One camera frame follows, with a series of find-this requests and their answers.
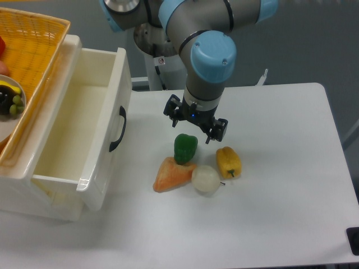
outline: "black drawer handle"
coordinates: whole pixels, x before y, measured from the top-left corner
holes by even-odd
[[[125,119],[125,122],[123,123],[122,132],[121,132],[121,135],[119,136],[119,139],[114,142],[111,142],[110,152],[114,151],[118,147],[118,145],[121,143],[121,140],[122,140],[123,135],[125,134],[125,130],[126,130],[126,111],[123,106],[120,106],[120,108],[119,108],[119,115],[123,116],[123,118]]]

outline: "wicker basket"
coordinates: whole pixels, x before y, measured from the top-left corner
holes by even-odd
[[[23,88],[28,100],[25,111],[4,149],[0,163],[10,156],[29,125],[44,84],[56,60],[70,22],[58,18],[9,8],[0,8],[0,36],[6,43],[1,57],[10,77]]]

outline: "gray floor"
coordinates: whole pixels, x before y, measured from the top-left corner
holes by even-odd
[[[128,52],[132,77],[146,76],[132,31],[112,33],[97,0],[5,2],[3,7],[66,18],[83,46]],[[280,0],[275,17],[233,31],[238,57],[228,86],[254,85],[264,69],[268,84],[318,82],[325,86],[342,138],[359,118],[359,0]],[[346,152],[359,187],[359,141]]]

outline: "green grape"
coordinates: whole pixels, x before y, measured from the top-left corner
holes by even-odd
[[[23,102],[21,100],[21,96],[20,95],[15,95],[13,98],[12,98],[12,102],[14,104],[16,104],[17,106],[23,106]]]
[[[10,107],[10,114],[13,115],[13,116],[16,116],[16,114],[17,114],[17,107],[16,107],[16,105],[12,105],[12,106]]]
[[[25,108],[24,108],[23,106],[18,106],[18,107],[17,107],[17,113],[18,113],[18,114],[21,114],[21,113],[24,111],[24,109],[25,109]]]

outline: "carrot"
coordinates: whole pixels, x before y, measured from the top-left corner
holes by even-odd
[[[191,180],[192,172],[196,167],[197,165],[193,163],[179,165],[173,157],[165,158],[158,170],[153,190],[163,192],[183,185]]]

